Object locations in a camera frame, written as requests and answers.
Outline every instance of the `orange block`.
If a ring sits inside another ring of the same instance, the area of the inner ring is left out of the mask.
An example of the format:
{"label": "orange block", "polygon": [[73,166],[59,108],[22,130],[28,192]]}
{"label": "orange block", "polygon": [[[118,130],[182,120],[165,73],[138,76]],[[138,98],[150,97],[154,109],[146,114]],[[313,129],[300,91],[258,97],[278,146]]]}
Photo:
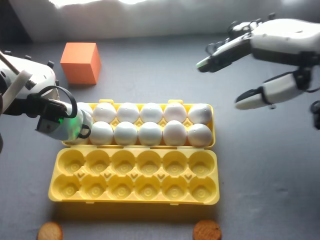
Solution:
{"label": "orange block", "polygon": [[67,42],[60,64],[70,84],[97,84],[101,61],[95,43]]}

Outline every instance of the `brown cork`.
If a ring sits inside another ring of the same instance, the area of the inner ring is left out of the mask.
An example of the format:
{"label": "brown cork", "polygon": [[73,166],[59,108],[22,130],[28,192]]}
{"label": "brown cork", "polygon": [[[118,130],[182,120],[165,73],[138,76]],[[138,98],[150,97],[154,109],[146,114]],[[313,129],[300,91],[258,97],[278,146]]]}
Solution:
{"label": "brown cork", "polygon": [[46,222],[43,224],[36,237],[37,240],[63,240],[62,228],[55,222]]}
{"label": "brown cork", "polygon": [[193,240],[221,240],[220,226],[212,220],[201,220],[193,229]]}

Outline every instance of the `gray table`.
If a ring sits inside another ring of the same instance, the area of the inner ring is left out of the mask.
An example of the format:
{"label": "gray table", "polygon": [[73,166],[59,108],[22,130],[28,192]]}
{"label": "gray table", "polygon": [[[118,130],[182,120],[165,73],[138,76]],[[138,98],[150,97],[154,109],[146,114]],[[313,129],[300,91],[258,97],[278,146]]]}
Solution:
{"label": "gray table", "polygon": [[[215,74],[199,73],[204,47],[223,37],[179,36],[98,42],[99,82],[69,87],[80,102],[208,103],[214,108],[220,201],[213,206],[124,203],[55,203],[48,188],[57,153],[64,146],[34,131],[36,119],[0,117],[0,239],[35,239],[47,221],[61,223],[66,240],[191,240],[194,224],[214,219],[225,240],[316,240],[320,236],[320,132],[310,104],[318,93],[240,111],[235,98],[292,67],[251,56]],[[0,46],[15,56],[59,64],[65,43]],[[314,86],[320,73],[314,72]]]}

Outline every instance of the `egg carton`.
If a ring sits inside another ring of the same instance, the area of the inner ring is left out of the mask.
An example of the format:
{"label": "egg carton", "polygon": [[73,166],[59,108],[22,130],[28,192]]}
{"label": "egg carton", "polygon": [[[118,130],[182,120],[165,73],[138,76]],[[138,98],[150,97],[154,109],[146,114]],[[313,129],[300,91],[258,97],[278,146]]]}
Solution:
{"label": "egg carton", "polygon": [[216,154],[203,148],[75,145],[56,158],[52,201],[213,205],[220,197]]}
{"label": "egg carton", "polygon": [[[111,99],[100,99],[99,100],[99,103],[110,103],[111,105],[114,106],[115,110],[118,111],[118,108],[122,105],[122,103],[114,103],[113,100]],[[189,109],[194,106],[195,104],[194,103],[184,103],[182,100],[179,100],[179,99],[174,99],[174,100],[169,100],[168,103],[160,103],[160,107],[162,108],[162,111],[165,110],[166,106],[168,104],[171,104],[171,103],[180,103],[184,106],[186,112],[188,113],[189,112]],[[89,103],[89,106],[92,108],[92,110],[95,109],[95,107],[98,105],[98,103]],[[138,107],[139,111],[141,111],[142,107],[145,105],[145,103],[136,103],[136,106]],[[211,130],[211,133],[212,133],[212,141],[211,143],[205,147],[205,149],[211,149],[212,146],[215,144],[216,142],[216,135],[215,135],[215,125],[214,125],[214,109],[211,105],[208,104],[208,106],[210,107],[211,109],[211,112],[212,112],[212,118],[211,118],[211,121],[206,125],[210,130]],[[110,126],[112,127],[113,131],[115,130],[116,126],[120,123],[120,121],[115,118],[113,121],[110,122]],[[133,123],[135,125],[135,127],[137,128],[137,130],[140,129],[140,127],[144,124],[144,122],[141,120],[141,118],[139,117],[137,121],[135,121]],[[167,121],[162,118],[162,120],[158,123],[158,125],[161,127],[161,130],[163,131],[164,130],[164,127],[166,126],[167,124]],[[185,129],[188,131],[189,128],[193,125],[193,123],[188,119],[188,117],[186,118],[186,120],[184,122],[182,122],[182,124],[184,125]],[[66,146],[71,146],[71,144],[69,143],[63,143],[65,144]],[[92,143],[90,142],[90,140],[88,139],[87,141],[87,144],[82,144],[82,145],[92,145]],[[144,145],[142,145],[139,141],[139,139],[137,139],[135,145],[135,147],[145,147]],[[168,146],[165,144],[165,141],[164,139],[162,138],[161,140],[161,143],[160,145],[158,146],[153,146],[153,148],[163,148],[164,146],[166,147],[171,147],[171,146]],[[123,147],[123,146],[120,146],[120,145],[117,145],[116,141],[113,139],[111,145],[100,145],[99,146],[100,148],[114,148],[114,147]],[[185,144],[183,146],[179,146],[179,147],[186,147],[186,148],[194,148],[194,146],[192,146],[188,139],[186,140]]]}

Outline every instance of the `white egg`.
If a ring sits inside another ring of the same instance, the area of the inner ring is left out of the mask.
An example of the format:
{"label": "white egg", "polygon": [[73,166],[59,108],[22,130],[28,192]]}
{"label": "white egg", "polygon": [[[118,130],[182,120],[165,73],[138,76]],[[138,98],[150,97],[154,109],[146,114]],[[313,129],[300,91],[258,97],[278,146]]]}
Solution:
{"label": "white egg", "polygon": [[141,145],[159,145],[162,140],[161,127],[155,122],[146,122],[140,127],[138,137]]}
{"label": "white egg", "polygon": [[163,130],[163,140],[168,146],[183,146],[186,143],[187,131],[185,126],[177,121],[168,122]]}
{"label": "white egg", "polygon": [[163,118],[164,112],[159,104],[149,102],[145,104],[140,112],[140,118],[144,123],[158,123]]}
{"label": "white egg", "polygon": [[207,124],[212,118],[211,108],[208,104],[195,104],[190,108],[188,118],[194,124]]}
{"label": "white egg", "polygon": [[126,102],[123,103],[116,112],[116,117],[119,122],[130,122],[134,123],[139,118],[139,109],[137,105]]}
{"label": "white egg", "polygon": [[93,110],[93,118],[96,122],[112,122],[116,117],[116,109],[108,102],[101,102]]}
{"label": "white egg", "polygon": [[211,130],[204,124],[192,125],[187,134],[189,143],[194,147],[207,147],[212,142]]}
{"label": "white egg", "polygon": [[78,109],[86,111],[90,116],[92,117],[94,115],[94,111],[90,107],[90,105],[86,102],[77,102],[76,105],[78,106]]}
{"label": "white egg", "polygon": [[89,136],[93,145],[110,145],[113,140],[114,131],[105,121],[97,121],[92,125]]}
{"label": "white egg", "polygon": [[[93,121],[92,121],[91,115],[88,112],[86,112],[85,110],[83,110],[82,113],[84,113],[84,115],[83,115],[83,124],[87,125],[90,129],[92,129]],[[80,131],[80,133],[82,135],[84,135],[84,136],[87,135],[88,132],[89,132],[88,129],[82,129]],[[88,142],[89,142],[89,137],[87,137],[87,138],[78,137],[75,140],[65,142],[65,144],[78,145],[78,144],[88,144]]]}
{"label": "white egg", "polygon": [[114,129],[114,140],[118,145],[134,145],[137,137],[137,128],[131,122],[120,122]]}
{"label": "white egg", "polygon": [[182,104],[178,102],[173,102],[173,103],[169,103],[165,107],[163,116],[167,122],[170,122],[172,120],[177,120],[180,123],[183,123],[187,118],[187,111]]}

